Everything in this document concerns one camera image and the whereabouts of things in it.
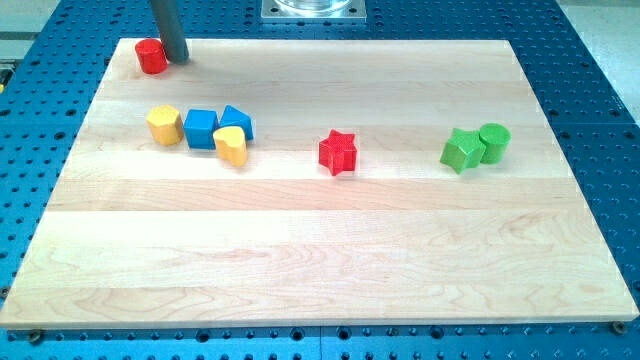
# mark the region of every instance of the wood grain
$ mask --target wood grain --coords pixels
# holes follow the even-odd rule
[[[502,41],[191,40],[143,74],[112,57],[2,311],[25,328],[631,320],[638,309]],[[241,169],[153,142],[156,105],[233,104]],[[453,127],[504,160],[439,163]],[[317,164],[356,133],[354,173]]]

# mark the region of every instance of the green cylinder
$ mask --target green cylinder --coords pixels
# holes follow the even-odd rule
[[[480,162],[497,164],[511,141],[511,133],[500,124],[485,124],[480,128],[480,141],[487,146]]]
[[[176,0],[149,0],[151,10],[158,24],[162,47],[167,60],[174,64],[184,64],[189,60],[189,49],[180,23],[180,13]]]

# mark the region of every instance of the yellow heart-shaped block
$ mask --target yellow heart-shaped block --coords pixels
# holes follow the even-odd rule
[[[242,166],[247,162],[247,143],[240,126],[227,126],[213,133],[218,157],[229,160],[233,166]]]

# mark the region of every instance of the blue cube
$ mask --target blue cube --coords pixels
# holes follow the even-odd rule
[[[218,129],[218,114],[212,110],[191,109],[184,122],[184,134],[192,149],[216,148],[213,132]]]
[[[240,126],[244,131],[245,140],[253,140],[253,125],[251,118],[242,111],[227,105],[220,119],[220,127]]]

